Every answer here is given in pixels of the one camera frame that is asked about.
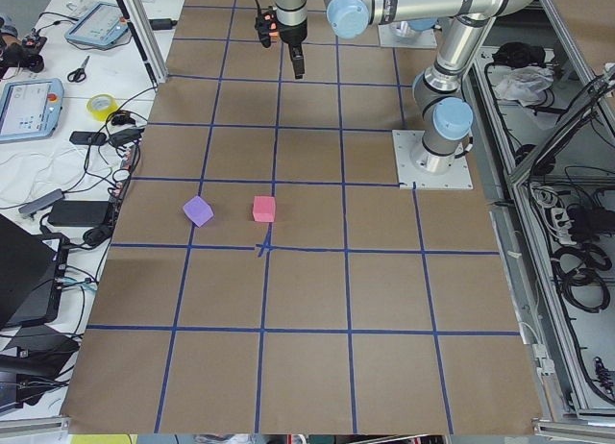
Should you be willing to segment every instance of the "scissors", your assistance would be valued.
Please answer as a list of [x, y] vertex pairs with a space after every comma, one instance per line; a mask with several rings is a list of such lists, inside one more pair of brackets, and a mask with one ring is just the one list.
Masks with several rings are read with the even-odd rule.
[[74, 82], [74, 83], [78, 84], [80, 82], [83, 82], [86, 79], [86, 77], [87, 77], [86, 65], [87, 65], [88, 61], [89, 61], [89, 55], [87, 55], [87, 57], [84, 60], [84, 62], [81, 63], [81, 66], [79, 66], [73, 72], [68, 74], [68, 76], [66, 77], [68, 82]]

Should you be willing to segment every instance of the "purple cube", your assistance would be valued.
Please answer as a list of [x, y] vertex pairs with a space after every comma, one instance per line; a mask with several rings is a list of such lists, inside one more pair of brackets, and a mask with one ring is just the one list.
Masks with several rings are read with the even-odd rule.
[[199, 196], [194, 196], [185, 204], [184, 213], [199, 228], [213, 218], [211, 206]]

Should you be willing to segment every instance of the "robotic arm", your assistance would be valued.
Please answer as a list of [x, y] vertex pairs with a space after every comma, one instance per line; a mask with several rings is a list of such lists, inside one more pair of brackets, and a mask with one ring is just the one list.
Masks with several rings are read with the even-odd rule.
[[[426, 120], [422, 144], [411, 151], [415, 165], [444, 173], [467, 136], [474, 115], [455, 95], [495, 17], [517, 12], [532, 0], [324, 0], [333, 31], [342, 38], [370, 24], [450, 16], [451, 29], [432, 66], [414, 81], [413, 94]], [[290, 47], [295, 76], [304, 73], [301, 43], [308, 34], [307, 0], [276, 0], [280, 37]]]

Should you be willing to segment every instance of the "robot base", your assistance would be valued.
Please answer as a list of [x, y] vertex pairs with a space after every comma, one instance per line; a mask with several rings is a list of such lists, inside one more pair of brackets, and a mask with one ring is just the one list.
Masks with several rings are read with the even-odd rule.
[[395, 36], [390, 25], [384, 24], [378, 27], [378, 34], [381, 40], [381, 47], [395, 48], [417, 48], [417, 49], [435, 49], [438, 44], [435, 40], [433, 29], [427, 29], [421, 33], [416, 33], [416, 36], [401, 37]]
[[465, 159], [455, 159], [450, 170], [441, 175], [432, 175], [418, 169], [410, 159], [410, 149], [421, 140], [423, 131], [394, 130], [397, 179], [401, 189], [472, 189], [472, 178]]

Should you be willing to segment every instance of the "white plastic bag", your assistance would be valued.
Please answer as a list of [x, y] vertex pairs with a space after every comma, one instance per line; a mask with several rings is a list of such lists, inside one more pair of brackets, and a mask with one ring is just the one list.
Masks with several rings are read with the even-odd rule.
[[554, 73], [550, 69], [528, 66], [510, 71], [493, 91], [500, 100], [518, 101], [522, 106], [530, 106], [544, 101], [543, 91], [553, 82]]

